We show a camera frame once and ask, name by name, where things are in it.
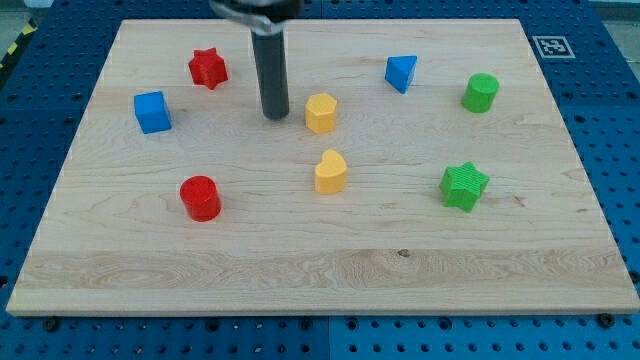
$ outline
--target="toy block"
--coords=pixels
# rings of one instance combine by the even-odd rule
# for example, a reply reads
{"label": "toy block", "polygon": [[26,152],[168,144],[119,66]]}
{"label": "toy block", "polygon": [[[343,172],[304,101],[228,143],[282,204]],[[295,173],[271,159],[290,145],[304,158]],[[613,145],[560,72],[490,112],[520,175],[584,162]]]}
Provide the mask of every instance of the toy block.
{"label": "toy block", "polygon": [[335,194],[347,185],[347,163],[335,150],[322,153],[322,161],[316,165],[316,192]]}
{"label": "toy block", "polygon": [[415,55],[388,57],[384,79],[401,94],[406,93],[413,81],[417,62],[418,57]]}
{"label": "toy block", "polygon": [[469,78],[462,105],[473,113],[483,113],[491,109],[493,99],[500,88],[498,79],[489,74],[478,73]]}
{"label": "toy block", "polygon": [[204,85],[209,90],[215,89],[219,83],[229,79],[224,59],[218,55],[216,48],[193,50],[189,71],[194,84]]}
{"label": "toy block", "polygon": [[310,96],[304,111],[307,127],[316,134],[333,131],[336,126],[337,108],[338,101],[329,94]]}
{"label": "toy block", "polygon": [[488,183],[489,177],[479,172],[472,162],[459,167],[447,167],[440,182],[444,206],[456,206],[471,212]]}
{"label": "toy block", "polygon": [[171,117],[162,91],[134,96],[133,108],[143,133],[171,129]]}
{"label": "toy block", "polygon": [[209,221],[222,210],[216,183],[206,176],[194,176],[182,183],[180,198],[187,214],[195,221]]}

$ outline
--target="red cylinder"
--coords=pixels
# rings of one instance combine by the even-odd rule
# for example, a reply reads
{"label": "red cylinder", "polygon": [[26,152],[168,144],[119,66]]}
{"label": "red cylinder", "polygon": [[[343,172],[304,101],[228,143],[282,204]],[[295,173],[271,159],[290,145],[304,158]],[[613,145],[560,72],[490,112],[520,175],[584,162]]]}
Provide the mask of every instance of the red cylinder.
{"label": "red cylinder", "polygon": [[187,214],[195,221],[209,221],[222,210],[216,183],[206,176],[187,179],[180,187],[180,198]]}

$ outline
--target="red star block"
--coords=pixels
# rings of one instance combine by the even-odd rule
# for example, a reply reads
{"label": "red star block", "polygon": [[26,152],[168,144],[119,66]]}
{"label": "red star block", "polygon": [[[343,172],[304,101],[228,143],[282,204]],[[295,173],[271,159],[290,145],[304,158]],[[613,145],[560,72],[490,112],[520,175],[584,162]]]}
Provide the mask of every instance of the red star block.
{"label": "red star block", "polygon": [[219,83],[229,80],[224,59],[218,55],[216,48],[193,50],[189,70],[191,70],[194,84],[204,85],[210,90],[215,89]]}

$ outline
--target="blue cube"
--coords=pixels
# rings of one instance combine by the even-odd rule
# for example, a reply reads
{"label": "blue cube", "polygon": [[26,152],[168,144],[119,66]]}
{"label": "blue cube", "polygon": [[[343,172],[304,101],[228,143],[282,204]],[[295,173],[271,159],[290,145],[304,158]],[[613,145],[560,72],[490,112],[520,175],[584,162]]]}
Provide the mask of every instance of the blue cube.
{"label": "blue cube", "polygon": [[171,118],[162,91],[133,97],[133,107],[140,128],[145,134],[171,129]]}
{"label": "blue cube", "polygon": [[388,57],[384,79],[401,94],[406,93],[413,81],[413,73],[417,62],[418,57],[415,55]]}

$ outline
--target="blue table surface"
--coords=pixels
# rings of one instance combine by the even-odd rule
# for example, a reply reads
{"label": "blue table surface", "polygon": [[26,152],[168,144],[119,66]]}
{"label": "blue table surface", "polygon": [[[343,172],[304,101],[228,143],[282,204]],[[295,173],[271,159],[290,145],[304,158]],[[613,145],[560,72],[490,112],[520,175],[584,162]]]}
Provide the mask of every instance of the blue table surface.
{"label": "blue table surface", "polygon": [[[0,91],[0,304],[9,299],[122,19],[215,18],[205,0],[57,0]],[[640,84],[585,0],[304,0],[300,18],[518,18],[632,277]],[[564,36],[575,58],[543,58]],[[640,316],[29,318],[0,359],[640,358]]]}

